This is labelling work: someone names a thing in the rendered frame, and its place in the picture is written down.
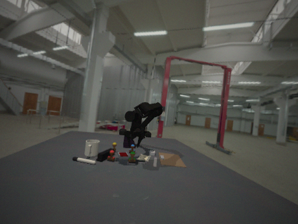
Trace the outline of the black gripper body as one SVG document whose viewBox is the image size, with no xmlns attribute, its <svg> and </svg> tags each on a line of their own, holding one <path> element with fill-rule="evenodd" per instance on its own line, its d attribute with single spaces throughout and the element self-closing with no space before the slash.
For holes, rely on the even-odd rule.
<svg viewBox="0 0 298 224">
<path fill-rule="evenodd" d="M 141 122 L 132 122 L 132 124 L 135 126 L 135 127 L 139 127 L 141 128 Z M 126 129 L 120 129 L 119 130 L 119 135 L 125 135 L 125 136 L 130 136 L 130 131 L 126 131 Z M 141 137 L 151 137 L 151 133 L 149 131 L 144 131 L 144 134 L 140 134 Z"/>
</svg>

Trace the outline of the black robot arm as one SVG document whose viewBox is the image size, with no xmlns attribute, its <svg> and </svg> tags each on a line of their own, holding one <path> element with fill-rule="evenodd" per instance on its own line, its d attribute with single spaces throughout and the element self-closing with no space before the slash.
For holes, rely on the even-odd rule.
<svg viewBox="0 0 298 224">
<path fill-rule="evenodd" d="M 139 109 L 138 109 L 139 108 Z M 154 117 L 158 117 L 162 114 L 162 105 L 157 102 L 154 104 L 149 104 L 148 102 L 143 102 L 138 106 L 134 107 L 135 110 L 128 111 L 125 114 L 125 119 L 128 122 L 141 122 L 142 118 L 146 118 L 141 124 L 141 128 L 135 127 L 133 124 L 130 128 L 130 138 L 133 141 L 134 138 L 140 137 L 140 134 L 144 134 L 145 127 L 152 121 Z"/>
</svg>

